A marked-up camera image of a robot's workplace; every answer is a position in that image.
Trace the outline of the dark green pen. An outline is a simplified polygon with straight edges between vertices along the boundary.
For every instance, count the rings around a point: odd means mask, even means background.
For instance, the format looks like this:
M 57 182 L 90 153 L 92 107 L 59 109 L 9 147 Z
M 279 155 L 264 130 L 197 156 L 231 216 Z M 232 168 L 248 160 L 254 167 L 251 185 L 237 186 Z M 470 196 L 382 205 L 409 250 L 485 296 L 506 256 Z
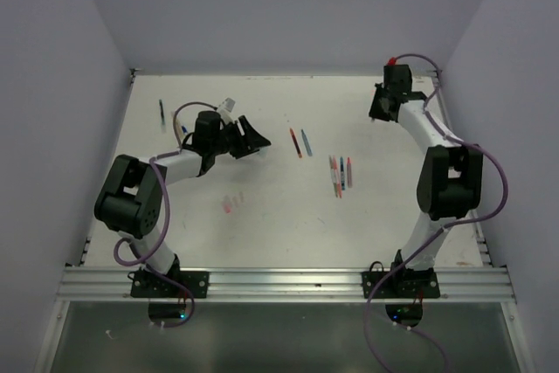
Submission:
M 163 101 L 161 99 L 158 100 L 158 107 L 159 107 L 159 115 L 161 120 L 161 130 L 163 133 L 166 133 L 167 123 L 166 123 L 165 109 L 164 109 Z

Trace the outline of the light blue pen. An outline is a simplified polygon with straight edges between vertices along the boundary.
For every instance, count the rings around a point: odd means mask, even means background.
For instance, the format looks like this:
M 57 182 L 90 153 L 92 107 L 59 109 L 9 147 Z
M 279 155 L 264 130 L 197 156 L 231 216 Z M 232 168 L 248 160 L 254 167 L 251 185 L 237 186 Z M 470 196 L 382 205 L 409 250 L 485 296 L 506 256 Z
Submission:
M 301 138 L 302 138 L 302 141 L 304 143 L 304 147 L 305 147 L 305 150 L 307 152 L 307 155 L 309 157 L 311 157 L 311 156 L 313 156 L 313 151 L 311 149 L 307 134 L 305 133 L 304 129 L 302 129 L 300 132 L 301 132 Z

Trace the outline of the green thin pen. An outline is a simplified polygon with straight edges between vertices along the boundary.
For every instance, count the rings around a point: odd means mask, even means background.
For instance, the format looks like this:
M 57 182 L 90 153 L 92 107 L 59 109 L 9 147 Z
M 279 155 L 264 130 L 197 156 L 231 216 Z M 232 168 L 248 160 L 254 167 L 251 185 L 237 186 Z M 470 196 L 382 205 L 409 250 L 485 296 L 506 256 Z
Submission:
M 336 187 L 337 179 L 336 179 L 336 176 L 335 176 L 335 168 L 334 168 L 334 164 L 333 164 L 331 155 L 328 156 L 328 162 L 329 162 L 329 167 L 330 167 L 330 174 L 331 174 L 332 183 Z

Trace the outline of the yellow highlighter pen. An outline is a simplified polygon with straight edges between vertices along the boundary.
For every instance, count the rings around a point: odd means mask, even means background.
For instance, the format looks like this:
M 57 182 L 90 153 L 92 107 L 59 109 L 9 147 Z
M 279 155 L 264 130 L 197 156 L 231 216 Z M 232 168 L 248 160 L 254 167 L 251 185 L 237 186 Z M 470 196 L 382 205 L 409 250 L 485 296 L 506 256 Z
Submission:
M 181 142 L 184 138 L 184 132 L 183 132 L 183 124 L 180 122 L 178 118 L 175 118 L 174 129 L 176 131 L 177 138 Z

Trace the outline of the red highlighter pen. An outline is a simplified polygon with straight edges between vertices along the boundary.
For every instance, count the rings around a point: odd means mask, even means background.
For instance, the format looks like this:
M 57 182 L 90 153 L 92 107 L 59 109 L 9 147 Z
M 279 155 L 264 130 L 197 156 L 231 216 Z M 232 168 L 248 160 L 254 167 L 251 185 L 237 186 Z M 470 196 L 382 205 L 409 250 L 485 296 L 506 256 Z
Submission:
M 334 168 L 334 173 L 335 173 L 335 181 L 336 181 L 336 189 L 337 189 L 337 196 L 339 198 L 342 198 L 342 182 L 341 182 L 341 176 L 340 176 L 340 172 L 338 169 L 338 164 L 337 161 L 335 159 L 335 156 L 332 157 L 332 162 L 333 162 L 333 168 Z

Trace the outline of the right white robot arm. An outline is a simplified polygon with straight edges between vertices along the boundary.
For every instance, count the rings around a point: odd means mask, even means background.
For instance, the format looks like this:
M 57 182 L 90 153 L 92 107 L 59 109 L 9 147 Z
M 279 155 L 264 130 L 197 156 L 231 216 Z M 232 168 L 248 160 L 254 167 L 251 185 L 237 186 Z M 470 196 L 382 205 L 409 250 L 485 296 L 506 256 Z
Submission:
M 416 188 L 418 220 L 392 265 L 392 292 L 409 296 L 420 286 L 417 272 L 434 267 L 453 224 L 480 204 L 483 155 L 454 138 L 453 132 L 427 109 L 427 96 L 412 88 L 407 65 L 389 61 L 376 85 L 369 110 L 373 120 L 395 122 L 424 155 Z

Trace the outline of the red black gel pen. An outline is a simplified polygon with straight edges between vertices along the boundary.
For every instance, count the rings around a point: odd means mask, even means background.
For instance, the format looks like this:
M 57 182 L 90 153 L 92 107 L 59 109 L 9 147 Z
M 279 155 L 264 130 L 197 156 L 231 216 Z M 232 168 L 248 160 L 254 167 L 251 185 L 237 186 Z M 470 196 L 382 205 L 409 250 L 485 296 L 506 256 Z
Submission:
M 302 156 L 302 152 L 301 152 L 300 145 L 299 145 L 299 143 L 298 143 L 296 134 L 294 133 L 294 130 L 293 130 L 292 128 L 289 128 L 289 133 L 290 133 L 290 136 L 291 136 L 291 138 L 292 138 L 293 145 L 294 145 L 294 147 L 295 147 L 297 156 L 298 156 L 300 159 L 302 159 L 302 157 L 303 157 L 303 156 Z

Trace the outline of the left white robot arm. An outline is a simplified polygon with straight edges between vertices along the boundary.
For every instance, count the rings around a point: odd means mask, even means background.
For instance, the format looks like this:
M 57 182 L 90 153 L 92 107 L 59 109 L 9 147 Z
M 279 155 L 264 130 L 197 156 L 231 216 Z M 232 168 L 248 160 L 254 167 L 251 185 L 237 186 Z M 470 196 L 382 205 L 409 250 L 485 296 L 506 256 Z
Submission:
M 119 235 L 113 258 L 120 266 L 145 266 L 161 296 L 182 285 L 179 258 L 165 244 L 170 226 L 168 187 L 204 176 L 220 155 L 244 158 L 272 145 L 241 115 L 228 121 L 218 111 L 198 114 L 178 148 L 148 159 L 118 155 L 94 205 L 95 218 Z

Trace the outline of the blue gel pen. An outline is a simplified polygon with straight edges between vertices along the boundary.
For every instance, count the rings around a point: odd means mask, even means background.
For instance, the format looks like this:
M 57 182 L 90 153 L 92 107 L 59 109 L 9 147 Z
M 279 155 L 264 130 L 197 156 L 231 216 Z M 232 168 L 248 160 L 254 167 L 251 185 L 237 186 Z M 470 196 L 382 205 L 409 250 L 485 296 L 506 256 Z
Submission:
M 339 158 L 339 171 L 340 171 L 340 185 L 341 190 L 344 191 L 346 189 L 346 182 L 345 182 L 345 165 L 344 159 L 342 156 Z

